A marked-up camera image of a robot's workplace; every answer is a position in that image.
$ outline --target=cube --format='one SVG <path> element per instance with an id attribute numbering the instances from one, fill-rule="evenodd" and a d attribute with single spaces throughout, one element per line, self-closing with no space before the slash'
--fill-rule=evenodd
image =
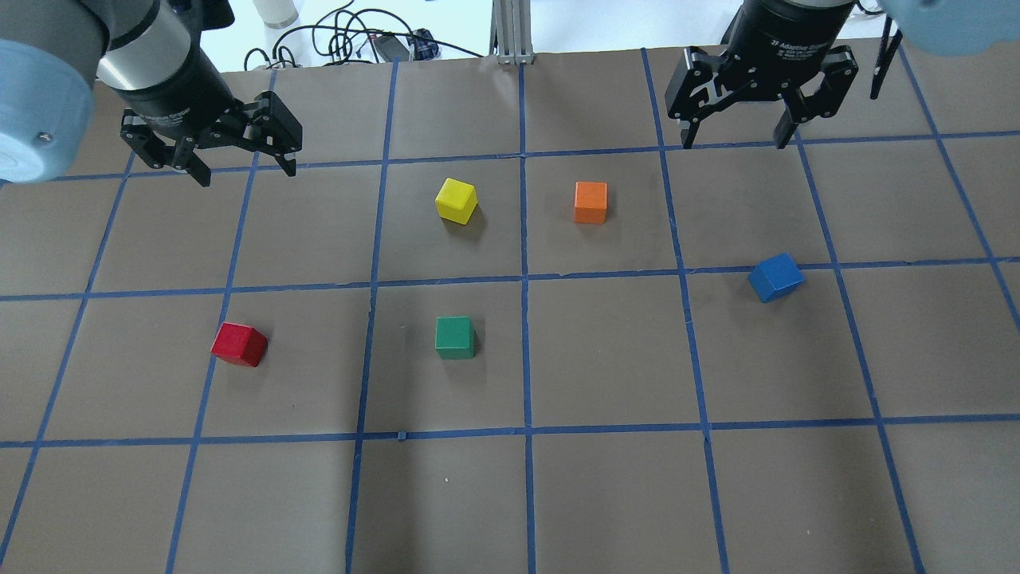
<path id="1" fill-rule="evenodd" d="M 436 196 L 436 210 L 440 212 L 440 216 L 460 224 L 467 224 L 477 206 L 478 196 L 474 192 L 474 186 L 452 177 L 447 177 L 440 188 L 440 194 Z"/>
<path id="2" fill-rule="evenodd" d="M 474 329 L 470 317 L 440 317 L 436 320 L 436 352 L 446 360 L 474 357 Z"/>
<path id="3" fill-rule="evenodd" d="M 804 273 L 797 267 L 789 253 L 779 253 L 758 263 L 748 280 L 758 294 L 758 299 L 767 304 L 793 294 L 804 282 Z"/>
<path id="4" fill-rule="evenodd" d="M 574 188 L 574 222 L 604 223 L 609 210 L 609 184 L 577 181 Z"/>
<path id="5" fill-rule="evenodd" d="M 258 367 L 269 341 L 254 327 L 223 323 L 212 344 L 212 353 L 220 361 L 232 365 Z"/>

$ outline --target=robotic arm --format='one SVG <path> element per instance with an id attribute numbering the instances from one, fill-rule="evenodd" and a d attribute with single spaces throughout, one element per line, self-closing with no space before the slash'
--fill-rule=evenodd
<path id="1" fill-rule="evenodd" d="M 888 18 L 872 99 L 904 33 L 920 48 L 942 55 L 976 53 L 996 41 L 1020 38 L 1015 0 L 879 1 Z M 772 133 L 778 148 L 789 143 L 801 123 L 835 115 L 859 69 L 850 47 L 832 47 L 854 4 L 853 0 L 745 0 L 723 36 L 727 46 L 721 55 L 711 56 L 697 46 L 684 48 L 666 89 L 667 110 L 680 122 L 683 147 L 694 145 L 706 117 L 741 101 L 785 103 Z M 886 45 L 894 18 L 900 31 Z M 819 72 L 821 86 L 805 96 L 802 87 Z"/>
<path id="2" fill-rule="evenodd" d="M 233 145 L 294 175 L 301 123 L 272 92 L 235 99 L 198 45 L 202 31 L 233 21 L 225 0 L 0 0 L 0 178 L 45 180 L 70 166 L 97 74 L 130 106 L 120 136 L 149 166 L 208 186 L 195 150 Z"/>

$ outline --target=small blue square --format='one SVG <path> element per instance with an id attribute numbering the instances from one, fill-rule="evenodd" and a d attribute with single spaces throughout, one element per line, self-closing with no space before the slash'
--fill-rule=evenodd
<path id="1" fill-rule="evenodd" d="M 780 253 L 758 263 L 748 276 L 763 304 L 788 296 L 804 282 L 804 273 L 789 253 Z"/>

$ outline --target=white floor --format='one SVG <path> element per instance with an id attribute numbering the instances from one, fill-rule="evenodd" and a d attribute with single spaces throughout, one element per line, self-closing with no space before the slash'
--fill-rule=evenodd
<path id="1" fill-rule="evenodd" d="M 300 17 L 293 27 L 315 23 L 346 2 L 295 0 Z M 742 0 L 532 0 L 532 43 L 536 52 L 582 52 L 718 44 Z M 873 6 L 874 0 L 866 0 Z M 242 69 L 251 48 L 269 50 L 284 31 L 266 28 L 250 0 L 231 3 L 237 21 L 226 30 L 207 32 L 202 47 L 220 71 Z M 412 29 L 426 28 L 437 40 L 487 53 L 492 18 L 488 0 L 356 0 L 351 9 L 382 8 L 407 20 Z M 379 13 L 364 14 L 369 27 L 400 31 L 401 24 Z M 881 35 L 882 18 L 855 9 L 840 38 Z M 320 34 L 324 46 L 328 32 Z M 285 40 L 302 65 L 328 61 L 311 49 L 311 32 Z M 443 58 L 463 57 L 444 49 Z M 253 57 L 257 65 L 258 56 Z"/>

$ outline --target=yellow cube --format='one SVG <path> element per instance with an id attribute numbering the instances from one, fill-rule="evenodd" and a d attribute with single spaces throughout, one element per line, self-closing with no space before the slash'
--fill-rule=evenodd
<path id="1" fill-rule="evenodd" d="M 440 216 L 460 224 L 467 224 L 477 206 L 478 196 L 474 193 L 474 186 L 451 177 L 447 177 L 436 196 L 436 209 Z"/>

